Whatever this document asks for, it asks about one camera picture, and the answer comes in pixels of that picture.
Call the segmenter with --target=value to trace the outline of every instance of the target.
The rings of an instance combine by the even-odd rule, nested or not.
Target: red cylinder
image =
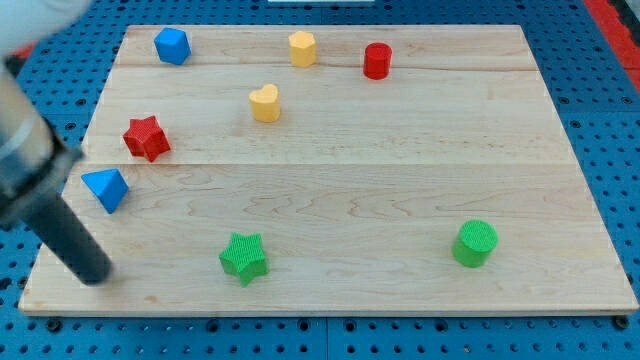
[[[385,43],[369,44],[364,50],[364,68],[366,77],[381,80],[389,75],[391,66],[391,47]]]

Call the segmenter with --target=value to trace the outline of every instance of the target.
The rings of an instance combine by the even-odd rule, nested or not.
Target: red star block
[[[164,131],[155,116],[146,119],[131,119],[129,130],[122,136],[131,155],[144,156],[153,162],[158,155],[171,150]]]

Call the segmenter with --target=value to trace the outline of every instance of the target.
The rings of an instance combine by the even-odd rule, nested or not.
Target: green block
[[[479,267],[498,245],[498,233],[489,223],[482,220],[467,221],[460,228],[453,244],[453,256],[467,267]]]
[[[231,233],[229,246],[220,253],[219,258],[224,272],[237,275],[243,287],[256,276],[269,273],[260,234],[244,236]]]

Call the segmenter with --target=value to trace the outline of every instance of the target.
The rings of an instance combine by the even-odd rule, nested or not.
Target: red object
[[[29,56],[31,56],[31,53],[33,52],[34,47],[35,47],[35,44],[25,46],[22,49],[15,51],[12,55],[22,60],[27,60]]]
[[[391,47],[387,44],[369,44],[364,50],[364,75],[373,80],[386,78],[391,66],[391,53]]]
[[[131,119],[129,130],[122,136],[131,155],[144,156],[153,162],[158,155],[171,150],[164,131],[155,116],[146,119]]]
[[[618,10],[608,0],[584,0],[584,4],[636,89],[640,91],[640,48],[633,42],[631,31],[620,21]]]

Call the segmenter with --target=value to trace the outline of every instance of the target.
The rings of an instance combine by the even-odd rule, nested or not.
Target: black cylinder
[[[59,195],[23,220],[85,285],[109,276],[111,260]]]

